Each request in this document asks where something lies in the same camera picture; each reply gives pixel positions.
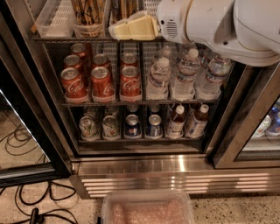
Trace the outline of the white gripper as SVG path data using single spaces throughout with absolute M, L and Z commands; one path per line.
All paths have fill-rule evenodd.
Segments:
M 193 0 L 161 0 L 157 6 L 157 20 L 147 10 L 129 17 L 127 24 L 112 24 L 109 34 L 116 40 L 154 40 L 158 36 L 158 23 L 165 40 L 186 44 L 186 21 Z

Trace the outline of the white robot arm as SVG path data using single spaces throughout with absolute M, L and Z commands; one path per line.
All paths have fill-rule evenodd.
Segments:
M 280 0 L 161 0 L 157 12 L 138 13 L 112 24 L 117 40 L 198 43 L 250 65 L 280 60 Z

